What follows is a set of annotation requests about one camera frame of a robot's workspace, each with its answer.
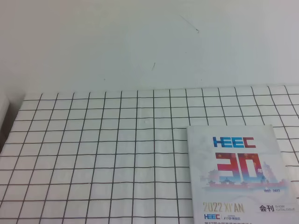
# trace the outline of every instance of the grid paper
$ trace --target grid paper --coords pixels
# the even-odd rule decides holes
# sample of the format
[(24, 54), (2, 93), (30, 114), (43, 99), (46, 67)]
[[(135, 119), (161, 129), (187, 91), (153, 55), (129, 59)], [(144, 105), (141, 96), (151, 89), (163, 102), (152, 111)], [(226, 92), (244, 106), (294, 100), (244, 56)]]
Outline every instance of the grid paper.
[(273, 125), (299, 201), (299, 86), (29, 94), (2, 224), (192, 224), (188, 125)]

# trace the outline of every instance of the book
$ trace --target book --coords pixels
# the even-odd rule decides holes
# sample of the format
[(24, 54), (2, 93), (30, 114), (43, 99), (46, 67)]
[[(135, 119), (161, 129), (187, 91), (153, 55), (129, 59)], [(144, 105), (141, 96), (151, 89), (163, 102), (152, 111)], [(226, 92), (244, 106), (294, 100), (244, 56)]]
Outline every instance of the book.
[(187, 133), (195, 224), (299, 223), (272, 126), (190, 126)]

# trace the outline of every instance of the white wall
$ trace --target white wall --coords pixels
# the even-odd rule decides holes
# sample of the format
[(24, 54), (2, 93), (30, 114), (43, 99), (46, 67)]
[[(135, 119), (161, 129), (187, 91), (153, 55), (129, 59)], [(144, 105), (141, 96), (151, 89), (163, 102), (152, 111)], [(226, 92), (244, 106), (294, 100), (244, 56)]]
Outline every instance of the white wall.
[(298, 9), (298, 0), (0, 0), (0, 85), (17, 102), (26, 91), (299, 83)]

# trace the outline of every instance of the black grid line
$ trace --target black grid line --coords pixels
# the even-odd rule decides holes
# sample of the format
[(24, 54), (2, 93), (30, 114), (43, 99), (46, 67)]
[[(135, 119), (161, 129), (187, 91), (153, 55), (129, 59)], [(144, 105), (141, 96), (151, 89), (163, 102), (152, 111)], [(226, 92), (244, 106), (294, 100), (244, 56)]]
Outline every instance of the black grid line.
[[(273, 94), (273, 96), (282, 96), (282, 95), (286, 95), (286, 94), (283, 94), (283, 93), (280, 93), (280, 94)], [(290, 93), (290, 95), (299, 95), (299, 93)], [(223, 95), (223, 97), (235, 97), (235, 96), (238, 96), (237, 94), (236, 95)], [(252, 96), (252, 95), (240, 95), (242, 97), (249, 97), (249, 96)], [(268, 94), (258, 94), (258, 96), (268, 96)], [(176, 96), (176, 98), (184, 98), (185, 96)], [(132, 98), (136, 98), (136, 97), (122, 97), (123, 99), (132, 99)], [(53, 101), (55, 99), (42, 99), (42, 101)], [(23, 101), (38, 101), (38, 99), (24, 99)]]
[[(203, 89), (201, 89), (201, 94), (202, 94), (202, 101), (204, 103), (204, 108), (205, 108), (205, 113), (206, 113), (206, 104), (205, 104), (205, 97), (204, 97), (204, 91), (203, 91)], [(206, 118), (207, 125), (209, 125), (209, 119), (207, 118), (207, 113), (206, 113), (205, 118)]]
[[(107, 93), (107, 92), (105, 92), (105, 97), (104, 97), (104, 104), (103, 104), (103, 107), (105, 107), (106, 93)], [(100, 130), (99, 130), (99, 137), (98, 137), (98, 143), (97, 143), (97, 151), (96, 151), (96, 155), (98, 155), (98, 150), (99, 150), (99, 142), (100, 142), (101, 128), (102, 128), (102, 122), (101, 122)], [(93, 175), (92, 175), (92, 181), (91, 181), (91, 186), (90, 186), (90, 191), (89, 191), (89, 198), (88, 198), (87, 209), (86, 209), (85, 224), (86, 224), (86, 222), (87, 222), (88, 210), (89, 210), (89, 204), (90, 204), (90, 201), (91, 201), (91, 195), (92, 195), (92, 189), (93, 189), (93, 176), (94, 176), (94, 171), (95, 171), (95, 165), (96, 165), (96, 162), (97, 162), (97, 156), (95, 156), (95, 158), (94, 158)]]
[[(275, 105), (275, 102), (274, 102), (274, 100), (273, 100), (273, 96), (271, 95), (271, 90), (270, 90), (269, 87), (268, 87), (268, 89), (269, 89), (269, 92), (270, 92), (271, 99), (272, 99), (272, 101), (273, 101), (273, 103), (274, 103), (275, 109), (276, 109), (276, 111), (277, 111), (277, 113), (278, 113), (278, 115), (279, 115), (280, 121), (281, 121), (281, 123), (283, 124), (284, 122), (283, 122), (282, 119), (281, 119), (281, 116), (280, 116), (280, 114), (279, 114), (279, 111), (278, 111), (278, 109), (277, 109), (277, 107), (276, 107), (276, 105)], [(291, 147), (292, 147), (292, 149), (293, 149), (293, 152), (294, 152), (294, 154), (295, 154), (295, 157), (296, 157), (296, 159), (297, 159), (297, 162), (298, 162), (298, 164), (299, 164), (298, 156), (297, 156), (297, 154), (295, 153), (294, 146), (293, 146), (292, 142), (290, 141), (289, 133), (287, 132), (285, 126), (284, 126), (284, 130), (285, 130), (285, 133), (286, 133), (286, 135), (287, 135), (287, 137), (288, 137), (288, 140), (289, 140), (289, 142), (290, 142), (290, 145), (291, 145)]]
[[(248, 106), (274, 106), (274, 105), (268, 105), (268, 104), (256, 104), (256, 105), (242, 105), (243, 107), (248, 107)], [(276, 106), (289, 106), (289, 104), (278, 104)], [(204, 108), (204, 107), (238, 107), (238, 105), (223, 105), (223, 106), (189, 106), (190, 108)], [(158, 108), (158, 109), (163, 109), (163, 108), (169, 108), (167, 106), (160, 106), (160, 107), (155, 107), (155, 108)], [(174, 106), (172, 108), (185, 108), (185, 106)], [(76, 111), (84, 111), (84, 110), (88, 110), (88, 111), (92, 111), (92, 110), (118, 110), (119, 108), (102, 108), (102, 107), (99, 107), (99, 108), (77, 108), (77, 109), (54, 109), (54, 111), (68, 111), (68, 110), (76, 110)], [(136, 107), (125, 107), (125, 108), (120, 108), (120, 109), (136, 109)], [(153, 106), (148, 106), (148, 107), (138, 107), (138, 109), (154, 109)], [(52, 111), (52, 109), (23, 109), (23, 110), (19, 110), (19, 111)]]
[[(269, 107), (273, 107), (274, 105), (242, 105), (241, 107), (253, 107), (253, 106), (256, 106), (257, 108), (259, 108), (260, 106), (269, 106)], [(207, 107), (218, 107), (220, 108), (221, 106), (206, 106), (206, 107), (201, 107), (201, 108), (207, 108)], [(267, 116), (274, 116), (272, 114), (265, 114), (265, 115), (262, 115), (263, 117), (267, 117)], [(190, 116), (190, 118), (223, 118), (223, 116)], [(260, 115), (246, 115), (244, 117), (260, 117)], [(142, 118), (138, 118), (138, 119), (153, 119), (154, 117), (142, 117)], [(155, 119), (165, 119), (165, 118), (169, 118), (171, 119), (171, 117), (162, 117), (162, 118), (159, 118), (159, 117), (155, 117)], [(34, 121), (47, 121), (48, 119), (35, 119)], [(64, 121), (65, 119), (52, 119), (51, 121), (53, 120), (58, 120), (58, 121)], [(68, 119), (68, 120), (83, 120), (82, 118), (78, 118), (78, 119)], [(101, 120), (101, 118), (85, 118), (85, 120)], [(28, 120), (28, 119), (24, 119), (24, 120), (16, 120), (16, 121), (31, 121), (31, 120)]]
[(225, 124), (226, 126), (228, 125), (228, 122), (226, 121), (226, 116), (225, 116), (225, 112), (224, 112), (224, 109), (223, 109), (223, 105), (222, 105), (222, 100), (221, 100), (221, 97), (219, 97), (220, 99), (220, 104), (221, 104), (221, 108), (222, 108), (222, 112), (223, 112), (223, 117), (224, 117), (224, 120), (225, 120)]
[(246, 125), (246, 121), (245, 121), (245, 118), (244, 118), (244, 115), (243, 115), (243, 111), (242, 111), (242, 108), (240, 106), (239, 98), (238, 97), (236, 97), (236, 98), (237, 98), (239, 109), (241, 111), (241, 115), (242, 115), (242, 118), (243, 118), (243, 121), (244, 121), (244, 125)]
[[(56, 95), (56, 100), (55, 100), (55, 102), (54, 102), (54, 106), (53, 106), (53, 109), (52, 109), (52, 112), (51, 112), (51, 115), (50, 115), (50, 119), (51, 119), (51, 117), (52, 117), (53, 110), (54, 110), (54, 107), (55, 107), (57, 98), (58, 98), (58, 94)], [(35, 163), (34, 163), (33, 170), (32, 170), (32, 173), (31, 173), (31, 176), (30, 176), (30, 179), (29, 179), (29, 184), (31, 183), (31, 179), (32, 179), (32, 176), (33, 176), (35, 167), (36, 167), (36, 163), (37, 163), (37, 158), (38, 158), (38, 156), (39, 156), (39, 153), (41, 152), (42, 145), (43, 145), (43, 141), (44, 141), (44, 139), (45, 139), (45, 136), (46, 136), (46, 133), (47, 133), (47, 129), (48, 129), (48, 127), (49, 127), (49, 123), (50, 123), (50, 121), (48, 121), (48, 123), (47, 123), (46, 131), (45, 131), (45, 133), (44, 133), (44, 135), (43, 135), (43, 140), (42, 140), (41, 146), (40, 146), (40, 148), (39, 148), (39, 151), (38, 151), (38, 154), (37, 154), (37, 157), (36, 157), (36, 161), (35, 161)], [(27, 186), (27, 189), (26, 189), (26, 192), (25, 192), (24, 199), (22, 200), (22, 206), (21, 206), (21, 209), (20, 209), (20, 212), (19, 212), (19, 216), (18, 216), (18, 219), (17, 219), (17, 222), (16, 222), (16, 223), (19, 222), (20, 215), (21, 215), (21, 212), (22, 212), (22, 209), (23, 209), (23, 205), (24, 205), (25, 198), (26, 198), (26, 196), (27, 196), (28, 189), (29, 189), (29, 185)]]
[[(86, 114), (87, 114), (87, 108), (88, 108), (88, 103), (89, 103), (89, 97), (90, 97), (90, 93), (89, 93), (89, 95), (88, 95), (87, 106), (86, 106), (86, 111), (85, 111), (85, 116), (84, 116), (84, 118), (86, 118)], [(83, 133), (83, 130), (81, 131), (81, 134), (80, 134), (80, 139), (79, 139), (79, 144), (78, 144), (78, 149), (77, 149), (77, 155), (76, 155), (76, 159), (75, 159), (75, 163), (74, 163), (73, 172), (72, 172), (72, 175), (71, 175), (71, 183), (70, 183), (70, 186), (69, 186), (69, 192), (68, 192), (68, 194), (67, 194), (67, 200), (69, 199), (69, 196), (70, 196), (71, 184), (72, 184), (72, 180), (73, 180), (74, 173), (75, 173), (75, 167), (76, 167), (76, 162), (77, 162), (78, 153), (79, 153), (79, 147), (80, 147), (80, 143), (81, 143), (81, 139), (82, 139), (82, 133)], [(66, 213), (67, 204), (68, 204), (68, 202), (65, 203), (64, 216), (63, 216), (63, 218), (62, 218), (62, 224), (64, 223), (64, 218), (65, 218), (65, 213)]]
[[(153, 90), (153, 106), (155, 107), (155, 91)], [(155, 136), (155, 109), (153, 109), (154, 117), (154, 214), (155, 214), (155, 224), (157, 223), (157, 212), (156, 212), (156, 136)]]
[(189, 113), (189, 106), (188, 106), (187, 89), (185, 89), (185, 94), (186, 94), (186, 104), (187, 104), (187, 111), (188, 111), (188, 120), (189, 120), (189, 125), (191, 125), (191, 122), (190, 122), (190, 113)]
[[(38, 107), (38, 105), (39, 105), (39, 102), (40, 102), (41, 98), (42, 98), (42, 94), (41, 94), (41, 96), (40, 96), (40, 98), (39, 98), (39, 101), (38, 101), (38, 103), (37, 103), (37, 107)], [(29, 125), (29, 127), (31, 127), (31, 125), (32, 125), (32, 121), (33, 121), (33, 119), (34, 119), (35, 114), (36, 114), (36, 110), (35, 110), (35, 112), (34, 112), (34, 115), (33, 115), (33, 117), (32, 117), (32, 120), (30, 121), (30, 125)], [(28, 136), (28, 133), (29, 133), (29, 131), (26, 133), (26, 136), (25, 136), (25, 138), (24, 138), (23, 145), (22, 145), (22, 147), (21, 147), (21, 149), (20, 149), (19, 156), (20, 156), (20, 154), (21, 154), (21, 152), (22, 152), (22, 149), (23, 149), (24, 143), (25, 143), (25, 141), (26, 141), (26, 138), (27, 138), (27, 136)], [(15, 169), (17, 163), (18, 163), (18, 160), (19, 160), (19, 157), (17, 158), (17, 161), (15, 162), (14, 169)], [(11, 175), (10, 175), (10, 178), (9, 178), (9, 181), (8, 181), (8, 184), (7, 184), (7, 187), (6, 187), (5, 192), (4, 192), (4, 195), (3, 195), (3, 199), (5, 198), (5, 195), (6, 195), (6, 193), (7, 193), (7, 189), (8, 189), (8, 187), (9, 187), (11, 178), (13, 177), (13, 174), (14, 174), (14, 171), (12, 171), (12, 173), (11, 173)]]
[(179, 220), (179, 208), (178, 208), (178, 184), (177, 184), (177, 168), (176, 168), (176, 157), (174, 154), (174, 137), (173, 137), (173, 123), (172, 123), (172, 111), (171, 111), (171, 92), (169, 90), (169, 103), (170, 103), (170, 117), (171, 117), (171, 134), (172, 134), (172, 149), (173, 149), (173, 164), (174, 164), (174, 178), (176, 182), (176, 195), (177, 195), (177, 210), (178, 210), (178, 224), (180, 224)]
[[(255, 103), (256, 103), (256, 105), (257, 105), (257, 102), (256, 102), (256, 96), (254, 95), (254, 91), (253, 91), (252, 86), (251, 86), (251, 91), (252, 91), (252, 95), (253, 95), (254, 101), (255, 101)], [(260, 113), (260, 117), (262, 118), (263, 125), (265, 125), (265, 122), (264, 122), (264, 120), (263, 120), (263, 116), (262, 116), (261, 110), (260, 110), (259, 107), (257, 107), (257, 108), (258, 108), (258, 112)]]
[[(119, 112), (119, 116), (118, 116), (118, 128), (120, 127), (120, 118), (121, 118), (121, 102), (120, 102), (120, 112)], [(111, 186), (111, 196), (110, 196), (110, 207), (109, 207), (108, 224), (110, 224), (110, 219), (111, 219), (111, 207), (112, 207), (114, 175), (115, 175), (115, 165), (116, 165), (116, 155), (117, 155), (117, 143), (119, 142), (118, 141), (118, 133), (119, 133), (119, 129), (117, 130), (117, 135), (116, 135), (116, 146), (115, 146), (114, 167), (113, 167), (113, 175), (112, 175), (112, 186)]]
[(292, 105), (292, 107), (293, 107), (293, 109), (294, 109), (294, 111), (295, 111), (295, 113), (296, 113), (296, 115), (297, 115), (297, 117), (298, 117), (298, 119), (299, 119), (299, 115), (298, 115), (298, 113), (297, 113), (297, 111), (296, 111), (296, 109), (295, 109), (295, 107), (294, 107), (294, 105), (295, 104), (293, 104), (293, 102), (292, 102), (292, 100), (291, 100), (291, 98), (290, 98), (290, 94), (289, 94), (289, 91), (288, 91), (288, 89), (287, 89), (287, 87), (284, 85), (284, 87), (285, 87), (285, 91), (286, 91), (286, 93), (287, 93), (287, 96), (288, 96), (288, 98), (289, 98), (289, 100), (290, 100), (290, 103), (291, 103), (291, 105)]
[[(75, 93), (73, 93), (72, 100), (71, 100), (71, 105), (72, 105), (72, 103), (73, 103), (74, 95), (75, 95)], [(68, 117), (69, 117), (69, 115), (70, 115), (70, 112), (71, 112), (71, 106), (70, 106), (70, 109), (69, 109), (69, 112), (68, 112), (68, 115), (67, 115), (67, 119), (68, 119)], [(64, 133), (65, 133), (66, 124), (67, 124), (67, 121), (66, 121), (66, 123), (65, 123), (65, 125), (64, 125), (64, 130), (63, 130), (63, 133), (62, 133), (61, 142), (60, 142), (60, 144), (59, 144), (58, 153), (57, 153), (57, 156), (56, 156), (56, 159), (55, 159), (53, 168), (56, 166), (56, 163), (57, 163), (57, 159), (58, 159), (58, 155), (59, 155), (60, 147), (61, 147), (61, 144), (62, 144), (62, 139), (63, 139), (63, 137), (64, 137)], [(50, 180), (49, 180), (49, 183), (51, 183), (51, 181), (52, 181), (53, 174), (54, 174), (54, 170), (52, 171), (52, 174), (51, 174), (51, 178), (50, 178)], [(50, 184), (48, 185), (48, 189), (47, 189), (47, 193), (46, 193), (46, 198), (45, 198), (46, 200), (47, 200), (47, 197), (48, 197), (49, 189), (50, 189)], [(45, 208), (45, 204), (46, 204), (46, 202), (43, 204), (43, 209), (42, 209), (42, 212), (41, 212), (41, 215), (40, 215), (40, 221), (39, 221), (39, 224), (41, 223), (41, 220), (42, 220), (42, 216), (43, 216), (43, 211), (44, 211), (44, 208)]]
[[(135, 121), (135, 148), (134, 148), (134, 171), (133, 171), (133, 182), (135, 181), (135, 168), (136, 168), (136, 140), (137, 140), (137, 118), (138, 118), (138, 91), (137, 91), (137, 95), (136, 95), (136, 121)], [(132, 217), (134, 215), (134, 199), (135, 199), (135, 195), (134, 195), (134, 190), (135, 190), (135, 184), (133, 184), (133, 193), (132, 193)]]

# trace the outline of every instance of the grid mat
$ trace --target grid mat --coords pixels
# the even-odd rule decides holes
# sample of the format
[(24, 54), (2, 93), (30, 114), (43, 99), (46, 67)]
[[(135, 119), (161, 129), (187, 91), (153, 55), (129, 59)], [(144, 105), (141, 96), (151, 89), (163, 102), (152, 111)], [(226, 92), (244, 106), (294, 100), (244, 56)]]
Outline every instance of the grid mat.
[(273, 125), (299, 201), (299, 86), (27, 95), (2, 224), (192, 224), (188, 125)]

